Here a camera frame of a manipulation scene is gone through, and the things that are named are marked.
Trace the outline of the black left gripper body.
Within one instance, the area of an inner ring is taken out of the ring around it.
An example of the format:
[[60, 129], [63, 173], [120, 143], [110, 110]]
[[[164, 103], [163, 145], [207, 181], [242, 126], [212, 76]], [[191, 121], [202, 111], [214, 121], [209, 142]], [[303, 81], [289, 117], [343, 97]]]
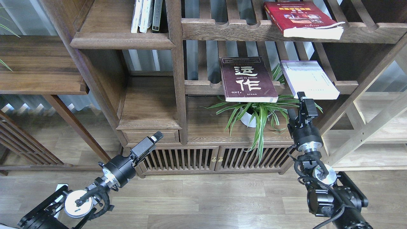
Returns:
[[122, 188], [135, 176], [136, 170], [134, 165], [137, 166], [155, 149], [155, 143], [155, 137], [146, 137], [131, 149], [129, 156], [123, 157], [122, 155], [117, 155], [107, 164], [99, 162], [98, 164], [103, 169], [103, 182], [110, 189], [112, 187]]

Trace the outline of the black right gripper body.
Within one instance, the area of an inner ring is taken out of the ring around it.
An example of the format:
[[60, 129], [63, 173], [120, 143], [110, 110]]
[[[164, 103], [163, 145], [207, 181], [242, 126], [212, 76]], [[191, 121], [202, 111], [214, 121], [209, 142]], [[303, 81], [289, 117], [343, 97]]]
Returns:
[[323, 142], [320, 132], [312, 124], [313, 118], [317, 117], [317, 109], [314, 100], [300, 101], [300, 110], [295, 121], [289, 120], [288, 130], [299, 152], [318, 151]]

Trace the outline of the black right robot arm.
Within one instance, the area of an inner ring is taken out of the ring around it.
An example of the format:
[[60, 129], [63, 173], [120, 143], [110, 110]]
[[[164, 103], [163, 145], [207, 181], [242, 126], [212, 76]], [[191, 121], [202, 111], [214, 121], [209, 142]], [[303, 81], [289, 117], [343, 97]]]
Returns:
[[293, 147], [301, 152], [294, 160], [298, 181], [307, 188], [309, 212], [327, 220], [317, 225], [333, 223], [338, 229], [371, 229], [361, 214], [368, 206], [367, 197], [343, 171], [336, 172], [321, 161], [319, 149], [323, 146], [320, 132], [312, 124], [317, 117], [314, 100], [298, 92], [299, 112], [289, 109], [288, 130]]

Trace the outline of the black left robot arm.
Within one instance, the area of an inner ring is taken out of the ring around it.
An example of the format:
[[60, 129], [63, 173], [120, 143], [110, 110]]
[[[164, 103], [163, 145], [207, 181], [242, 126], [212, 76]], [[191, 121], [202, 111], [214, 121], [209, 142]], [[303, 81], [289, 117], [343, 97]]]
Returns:
[[133, 147], [127, 157], [117, 155], [106, 164], [100, 162], [102, 177], [96, 178], [84, 190], [71, 191], [67, 185], [60, 187], [22, 217], [18, 226], [22, 229], [65, 229], [66, 226], [55, 218], [55, 214], [65, 210], [69, 217], [80, 218], [75, 226], [80, 229], [87, 221], [112, 211], [114, 206], [110, 203], [109, 192], [118, 191], [134, 178], [134, 167], [144, 160], [162, 137], [163, 134], [158, 131]]

